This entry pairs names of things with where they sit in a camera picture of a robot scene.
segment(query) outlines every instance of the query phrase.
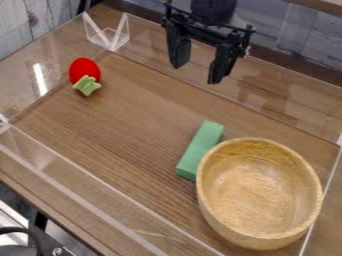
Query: robotic arm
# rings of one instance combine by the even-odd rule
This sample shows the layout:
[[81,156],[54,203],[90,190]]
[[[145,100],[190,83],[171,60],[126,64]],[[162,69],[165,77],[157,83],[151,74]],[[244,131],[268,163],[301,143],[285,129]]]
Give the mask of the robotic arm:
[[163,27],[167,30],[170,62],[181,68],[192,56],[192,39],[217,48],[209,84],[229,76],[240,57],[249,55],[256,28],[236,14],[237,0],[169,0]]

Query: green block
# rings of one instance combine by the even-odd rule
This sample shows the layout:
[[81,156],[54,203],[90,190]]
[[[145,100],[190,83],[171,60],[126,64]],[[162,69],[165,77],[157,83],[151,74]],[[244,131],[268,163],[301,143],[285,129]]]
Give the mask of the green block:
[[200,162],[209,150],[221,142],[224,133],[224,125],[210,121],[204,122],[186,153],[177,165],[177,174],[181,177],[197,181]]
[[89,97],[98,89],[102,88],[102,85],[95,82],[94,77],[86,75],[73,88],[78,89]]

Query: green sponge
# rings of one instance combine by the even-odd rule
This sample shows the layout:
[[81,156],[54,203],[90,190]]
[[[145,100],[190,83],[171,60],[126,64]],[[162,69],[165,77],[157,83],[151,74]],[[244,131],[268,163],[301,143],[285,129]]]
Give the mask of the green sponge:
[[89,97],[102,88],[102,85],[95,82],[95,78],[90,76],[83,76],[79,82],[73,86],[74,89],[81,90],[81,92]]
[[225,133],[225,126],[205,121],[189,145],[188,151],[177,165],[177,174],[196,181],[200,162],[209,150],[220,143]]

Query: bowl rim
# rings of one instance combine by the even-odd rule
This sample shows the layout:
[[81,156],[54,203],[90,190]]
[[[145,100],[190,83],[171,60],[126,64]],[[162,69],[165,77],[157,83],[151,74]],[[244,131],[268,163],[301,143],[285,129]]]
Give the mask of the bowl rim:
[[[220,150],[222,147],[225,147],[229,144],[237,143],[237,142],[245,142],[245,141],[264,141],[268,142],[278,147],[281,147],[284,150],[286,150],[288,152],[292,153],[292,155],[298,158],[298,160],[304,163],[304,165],[306,166],[306,170],[314,180],[314,184],[316,184],[316,205],[313,207],[312,213],[309,215],[309,218],[305,220],[305,222],[302,222],[302,224],[300,224],[297,227],[292,228],[290,230],[285,231],[285,232],[280,232],[280,233],[273,233],[273,234],[261,234],[261,235],[252,235],[246,232],[241,232],[238,230],[236,230],[233,227],[230,227],[221,218],[218,218],[214,209],[209,203],[206,194],[205,194],[205,189],[204,189],[204,185],[202,185],[202,179],[204,179],[204,168],[206,165],[206,162],[209,160],[209,158],[212,157],[213,153]],[[205,155],[205,157],[201,160],[200,163],[200,167],[198,167],[198,173],[197,173],[197,193],[198,193],[198,197],[201,197],[204,206],[206,207],[208,211],[210,212],[212,216],[216,218],[216,220],[230,230],[233,230],[236,233],[252,237],[252,238],[257,238],[257,239],[264,239],[264,240],[274,240],[274,239],[285,239],[288,237],[293,237],[298,234],[301,234],[302,232],[305,232],[309,227],[313,225],[313,223],[317,220],[317,217],[320,215],[321,212],[321,208],[322,208],[322,203],[324,203],[324,192],[322,192],[322,185],[321,185],[321,181],[318,178],[318,175],[314,171],[314,168],[312,167],[312,165],[309,164],[309,162],[305,160],[305,158],[300,155],[300,153],[297,153],[292,148],[289,148],[288,146],[282,145],[281,143],[270,140],[270,139],[265,139],[265,138],[258,138],[258,137],[241,137],[241,138],[236,138],[236,139],[230,139],[228,141],[224,141],[222,143],[220,143]]]

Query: wooden bowl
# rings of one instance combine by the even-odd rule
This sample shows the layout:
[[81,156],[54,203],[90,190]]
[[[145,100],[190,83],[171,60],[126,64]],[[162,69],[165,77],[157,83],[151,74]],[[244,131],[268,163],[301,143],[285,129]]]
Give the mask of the wooden bowl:
[[209,151],[197,190],[214,230],[254,250],[297,241],[322,206],[322,187],[310,164],[290,148],[260,138],[233,139]]

